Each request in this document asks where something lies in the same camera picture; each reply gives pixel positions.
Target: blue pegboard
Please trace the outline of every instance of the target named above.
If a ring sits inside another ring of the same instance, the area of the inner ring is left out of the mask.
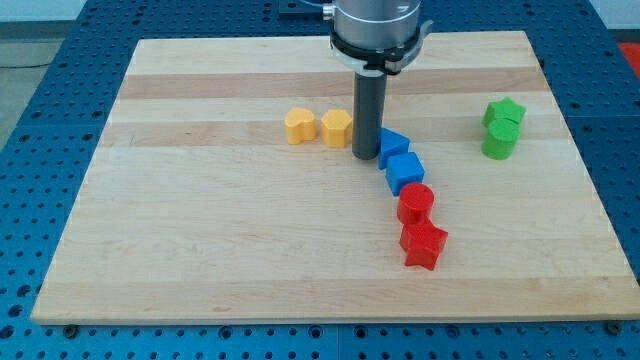
[[[640,83],[589,2],[425,0],[422,17],[438,31],[527,32],[638,276]],[[326,34],[316,19],[281,18],[276,0],[87,2],[0,154],[0,359],[640,358],[638,321],[223,328],[29,321],[137,41]]]

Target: gray floor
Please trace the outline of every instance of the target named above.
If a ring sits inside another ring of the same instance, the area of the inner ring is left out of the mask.
[[[62,39],[0,40],[0,150],[55,57]]]

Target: green block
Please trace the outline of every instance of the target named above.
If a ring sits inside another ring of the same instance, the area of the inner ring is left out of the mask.
[[[482,152],[494,160],[511,156],[520,138],[520,126],[507,119],[497,119],[489,124],[487,137],[482,143]]]
[[[487,111],[484,113],[482,124],[488,127],[494,120],[507,119],[520,125],[525,112],[527,112],[526,107],[518,105],[515,101],[511,100],[511,98],[506,97],[500,101],[489,103]]]

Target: red pentagon block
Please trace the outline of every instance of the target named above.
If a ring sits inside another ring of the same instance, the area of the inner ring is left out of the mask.
[[[404,225],[421,222],[431,216],[435,196],[429,187],[422,183],[410,183],[400,190],[398,200],[398,220]]]
[[[400,246],[407,253],[405,266],[421,265],[433,270],[438,256],[444,250],[448,235],[448,232],[437,228],[428,219],[405,225],[400,236]]]

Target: blue cube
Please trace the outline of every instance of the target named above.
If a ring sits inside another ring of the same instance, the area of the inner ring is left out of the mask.
[[[425,171],[414,152],[394,155],[387,160],[387,183],[393,196],[398,196],[402,188],[412,182],[422,182]]]
[[[389,129],[380,132],[380,155],[378,169],[387,168],[387,160],[394,155],[406,154],[409,151],[409,138]]]

